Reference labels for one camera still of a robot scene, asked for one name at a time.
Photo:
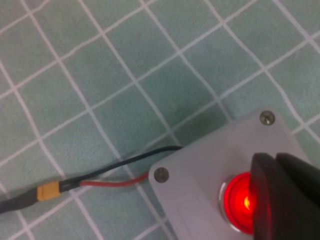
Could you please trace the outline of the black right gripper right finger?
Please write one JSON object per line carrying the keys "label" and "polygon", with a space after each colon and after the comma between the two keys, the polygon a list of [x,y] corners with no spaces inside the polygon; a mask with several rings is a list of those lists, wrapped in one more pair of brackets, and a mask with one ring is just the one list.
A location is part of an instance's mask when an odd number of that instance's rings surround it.
{"label": "black right gripper right finger", "polygon": [[320,238],[320,169],[304,160],[279,153],[276,161],[284,173],[274,229],[278,240]]}

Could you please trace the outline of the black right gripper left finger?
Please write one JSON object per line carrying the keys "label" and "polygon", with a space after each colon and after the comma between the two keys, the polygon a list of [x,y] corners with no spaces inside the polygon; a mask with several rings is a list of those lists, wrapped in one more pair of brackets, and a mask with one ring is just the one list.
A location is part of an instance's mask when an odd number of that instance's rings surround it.
{"label": "black right gripper left finger", "polygon": [[286,225],[283,223],[277,199],[282,170],[279,160],[283,155],[255,153],[250,168],[249,196],[254,202],[252,211],[253,238],[255,240],[284,240]]}

